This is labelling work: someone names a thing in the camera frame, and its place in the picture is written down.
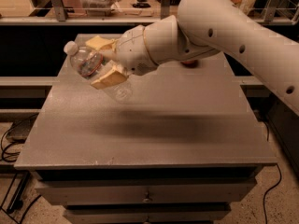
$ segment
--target white bottle cap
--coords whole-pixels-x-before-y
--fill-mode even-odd
[[[74,41],[69,41],[64,46],[64,52],[67,55],[70,56],[75,55],[77,51],[78,51],[78,45]]]

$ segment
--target beige floor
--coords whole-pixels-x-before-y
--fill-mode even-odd
[[[4,132],[7,124],[0,123],[0,132]],[[299,223],[299,181],[293,173],[288,160],[285,158],[275,138],[270,133],[269,145],[278,157],[278,164],[282,173],[281,183],[271,190],[266,198],[266,210],[269,224]],[[12,175],[0,175],[0,201],[11,181]],[[261,224],[264,222],[263,195],[277,183],[279,179],[277,167],[266,167],[257,175],[257,186],[247,195],[242,202],[231,203],[232,212],[223,220],[215,221],[215,224]],[[20,220],[24,209],[38,195],[34,190],[34,179],[30,181],[22,198],[23,208],[15,211],[12,216]],[[40,198],[28,212],[23,224],[69,224],[62,217],[64,209],[61,206],[51,206],[45,199]],[[0,224],[13,224],[14,221],[0,212]]]

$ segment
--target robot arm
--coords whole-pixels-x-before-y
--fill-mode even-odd
[[[299,44],[251,20],[230,0],[181,0],[174,16],[119,40],[120,63],[144,75],[171,60],[231,55],[299,115]]]

